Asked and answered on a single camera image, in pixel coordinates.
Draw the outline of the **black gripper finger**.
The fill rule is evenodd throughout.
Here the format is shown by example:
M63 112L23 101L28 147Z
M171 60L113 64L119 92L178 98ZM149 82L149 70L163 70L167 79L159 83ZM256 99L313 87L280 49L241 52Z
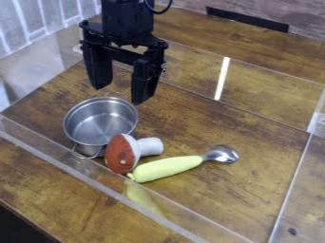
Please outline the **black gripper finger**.
M102 46L89 42L82 43L82 51L90 83L99 90L113 82L111 55Z
M163 72L163 50L149 48L134 62L131 82L133 103L145 103L155 94Z

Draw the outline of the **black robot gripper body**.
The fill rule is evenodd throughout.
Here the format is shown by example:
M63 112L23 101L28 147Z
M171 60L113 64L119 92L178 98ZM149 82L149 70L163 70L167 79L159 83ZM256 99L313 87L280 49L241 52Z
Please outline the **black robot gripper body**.
M79 24L86 63L118 61L133 65L146 60L162 66L169 43L154 35L154 16L167 11L169 7L155 9L155 0L102 0L102 21Z

